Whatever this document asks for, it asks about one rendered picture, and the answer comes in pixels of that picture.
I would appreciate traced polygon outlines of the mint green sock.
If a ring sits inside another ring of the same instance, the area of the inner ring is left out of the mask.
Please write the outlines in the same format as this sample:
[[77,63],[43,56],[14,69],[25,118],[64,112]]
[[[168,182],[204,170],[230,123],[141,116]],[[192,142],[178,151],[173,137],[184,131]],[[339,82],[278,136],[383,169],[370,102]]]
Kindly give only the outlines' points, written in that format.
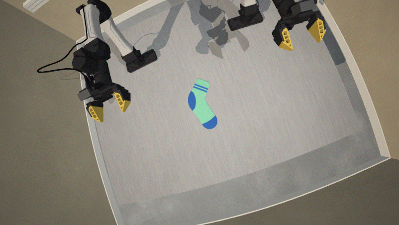
[[217,118],[205,101],[209,84],[210,82],[198,78],[189,94],[188,103],[202,125],[207,129],[212,129],[217,125]]

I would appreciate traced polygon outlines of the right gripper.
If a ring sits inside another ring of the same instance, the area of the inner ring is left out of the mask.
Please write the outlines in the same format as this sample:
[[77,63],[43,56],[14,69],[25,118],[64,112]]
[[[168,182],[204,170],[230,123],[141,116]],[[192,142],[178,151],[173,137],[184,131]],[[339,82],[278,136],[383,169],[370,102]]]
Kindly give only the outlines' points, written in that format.
[[99,88],[99,93],[93,95],[93,102],[87,103],[87,111],[91,118],[103,122],[103,102],[113,98],[113,94],[120,106],[122,112],[125,112],[131,103],[131,96],[128,90],[119,84],[113,83],[111,76],[108,74],[102,74],[95,77],[95,83],[104,83],[102,88]]

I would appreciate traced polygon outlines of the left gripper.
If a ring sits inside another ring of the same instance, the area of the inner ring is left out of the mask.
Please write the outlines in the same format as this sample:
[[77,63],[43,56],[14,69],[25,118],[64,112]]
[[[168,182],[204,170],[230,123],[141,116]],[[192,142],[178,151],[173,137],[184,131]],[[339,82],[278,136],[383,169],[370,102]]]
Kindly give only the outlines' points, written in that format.
[[295,24],[308,20],[308,24],[306,26],[307,30],[318,43],[322,40],[326,32],[324,17],[321,16],[319,10],[314,12],[310,10],[297,15],[292,15],[292,13],[287,14],[286,12],[289,6],[294,3],[294,0],[288,0],[279,6],[278,12],[281,16],[281,19],[278,20],[276,27],[272,32],[275,43],[280,48],[289,51],[293,50],[293,46],[288,30],[292,30]]

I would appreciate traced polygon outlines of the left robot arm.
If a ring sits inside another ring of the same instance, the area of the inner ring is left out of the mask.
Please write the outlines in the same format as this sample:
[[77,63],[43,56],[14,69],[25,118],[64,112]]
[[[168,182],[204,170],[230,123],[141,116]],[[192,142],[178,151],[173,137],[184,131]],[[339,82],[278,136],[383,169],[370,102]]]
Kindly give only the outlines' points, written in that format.
[[[282,3],[288,0],[272,0],[272,1],[276,6],[276,8],[278,9]],[[292,13],[293,15],[304,13],[312,9],[315,9],[315,4],[317,4],[317,0],[298,1],[290,5],[286,13],[287,14]],[[256,4],[256,0],[241,0],[240,10],[238,12],[240,16],[227,20],[231,30],[263,21],[263,17]]]

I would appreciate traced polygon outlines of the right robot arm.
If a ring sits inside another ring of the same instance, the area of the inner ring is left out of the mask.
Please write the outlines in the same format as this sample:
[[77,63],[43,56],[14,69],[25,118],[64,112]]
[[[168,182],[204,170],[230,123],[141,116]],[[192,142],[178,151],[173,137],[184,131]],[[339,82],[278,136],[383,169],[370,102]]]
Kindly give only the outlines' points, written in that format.
[[[141,54],[136,50],[122,35],[116,27],[111,10],[108,5],[100,0],[88,0],[88,5],[84,8],[79,6],[76,12],[82,16],[85,30],[85,45],[73,53],[72,66],[87,74],[86,88],[77,94],[80,101],[99,93],[104,83],[94,83],[95,77],[102,74],[110,75],[108,63],[110,59],[110,47],[102,36],[101,29],[104,30],[112,41],[119,48],[123,59],[126,62],[127,71],[131,72],[153,60],[156,54],[153,49]],[[96,7],[95,7],[96,5]],[[87,33],[86,33],[87,32]],[[93,75],[93,76],[90,76]]]

